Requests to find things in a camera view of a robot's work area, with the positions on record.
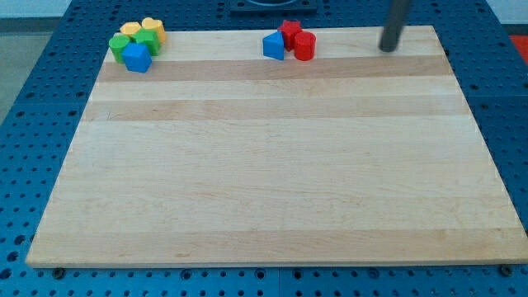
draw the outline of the red block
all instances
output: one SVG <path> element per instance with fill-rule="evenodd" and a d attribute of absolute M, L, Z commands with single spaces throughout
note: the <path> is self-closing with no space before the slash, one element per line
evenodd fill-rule
<path fill-rule="evenodd" d="M 309 61 L 315 55 L 315 35 L 311 32 L 300 32 L 295 36 L 295 57 Z"/>
<path fill-rule="evenodd" d="M 286 21 L 282 22 L 282 25 L 278 29 L 282 32 L 282 38 L 284 39 L 284 47 L 287 51 L 291 51 L 295 47 L 295 36 L 297 33 L 303 31 L 300 27 L 300 21 Z"/>
<path fill-rule="evenodd" d="M 512 35 L 510 38 L 519 53 L 521 53 L 522 58 L 528 64 L 528 36 Z"/>

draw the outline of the green cylinder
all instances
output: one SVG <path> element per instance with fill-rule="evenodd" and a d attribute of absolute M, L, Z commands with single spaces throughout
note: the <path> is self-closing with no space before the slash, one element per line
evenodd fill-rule
<path fill-rule="evenodd" d="M 130 43 L 130 38 L 127 35 L 116 35 L 108 41 L 108 46 L 110 46 L 110 50 L 112 51 L 112 54 L 114 54 L 115 61 L 119 64 L 124 64 L 125 61 L 123 61 L 123 56 L 121 53 L 123 53 L 123 50 L 125 47 Z"/>

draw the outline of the yellow block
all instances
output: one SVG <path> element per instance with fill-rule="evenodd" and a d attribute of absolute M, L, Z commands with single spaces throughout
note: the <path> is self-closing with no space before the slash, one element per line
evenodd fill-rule
<path fill-rule="evenodd" d="M 141 26 L 147 30 L 155 30 L 160 42 L 164 42 L 167 39 L 167 34 L 165 33 L 165 28 L 163 28 L 162 21 L 154 20 L 152 17 L 145 17 L 141 22 Z"/>
<path fill-rule="evenodd" d="M 132 35 L 136 34 L 139 29 L 141 29 L 141 25 L 137 21 L 129 21 L 121 26 L 120 31 L 128 37 L 132 37 Z"/>

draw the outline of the gray floor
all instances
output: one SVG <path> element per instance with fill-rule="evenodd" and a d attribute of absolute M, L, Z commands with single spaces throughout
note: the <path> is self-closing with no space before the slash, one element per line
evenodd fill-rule
<path fill-rule="evenodd" d="M 0 35 L 0 123 L 50 37 L 51 32 Z"/>

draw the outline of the wood grain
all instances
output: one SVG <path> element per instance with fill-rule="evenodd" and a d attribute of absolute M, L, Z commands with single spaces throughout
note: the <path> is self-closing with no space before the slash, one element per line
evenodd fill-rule
<path fill-rule="evenodd" d="M 394 54 L 380 28 L 315 29 L 308 63 L 263 57 L 270 32 L 168 32 L 146 74 L 107 55 L 26 261 L 528 261 L 431 27 L 407 27 Z"/>

